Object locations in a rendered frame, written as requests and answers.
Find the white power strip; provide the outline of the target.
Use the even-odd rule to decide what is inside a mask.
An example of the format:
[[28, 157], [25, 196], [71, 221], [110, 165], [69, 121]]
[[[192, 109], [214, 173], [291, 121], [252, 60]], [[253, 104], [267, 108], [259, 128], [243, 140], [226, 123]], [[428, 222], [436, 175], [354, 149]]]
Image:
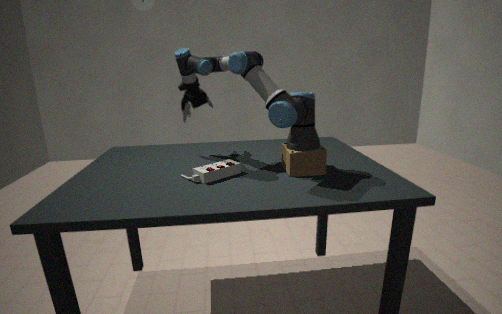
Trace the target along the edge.
[[193, 176], [186, 178], [206, 184], [239, 173], [241, 173], [241, 163], [228, 159], [193, 168]]

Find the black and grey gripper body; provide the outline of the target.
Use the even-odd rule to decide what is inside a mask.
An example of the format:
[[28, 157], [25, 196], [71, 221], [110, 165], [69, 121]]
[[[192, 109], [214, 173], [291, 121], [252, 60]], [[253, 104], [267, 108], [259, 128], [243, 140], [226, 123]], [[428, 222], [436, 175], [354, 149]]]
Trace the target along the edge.
[[[194, 84], [193, 83], [192, 84], [191, 83], [185, 84], [185, 83], [183, 83], [183, 81], [182, 81], [182, 84], [183, 84], [183, 86], [188, 87], [188, 90], [185, 91], [186, 94], [184, 93], [184, 96], [186, 96], [187, 101], [189, 101], [189, 102], [191, 101], [191, 104], [193, 103], [192, 107], [194, 109], [195, 109], [195, 107], [198, 108], [199, 106], [208, 102], [207, 97], [206, 97], [206, 93], [202, 89], [199, 88], [200, 84], [198, 82], [198, 77], [197, 77], [197, 80], [194, 82]], [[193, 86], [191, 86], [191, 85], [193, 85]], [[191, 91], [190, 91], [190, 89], [191, 89]], [[194, 94], [193, 94], [193, 90], [194, 90]], [[197, 94], [197, 92], [198, 92], [198, 94]]]

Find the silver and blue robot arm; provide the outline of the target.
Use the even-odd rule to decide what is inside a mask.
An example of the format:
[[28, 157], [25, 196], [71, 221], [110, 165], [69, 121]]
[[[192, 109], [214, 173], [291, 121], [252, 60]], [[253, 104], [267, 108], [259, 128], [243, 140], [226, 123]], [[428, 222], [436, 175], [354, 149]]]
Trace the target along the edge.
[[185, 84], [194, 83], [196, 73], [207, 76], [211, 72], [230, 69], [234, 74], [241, 74], [266, 102], [270, 122], [278, 128], [291, 127], [287, 138], [288, 149], [311, 151], [320, 147], [315, 129], [314, 93], [289, 95], [280, 90], [262, 69], [263, 57], [260, 53], [239, 51], [228, 57], [197, 57], [191, 55], [189, 49], [182, 48], [175, 52], [175, 58]]

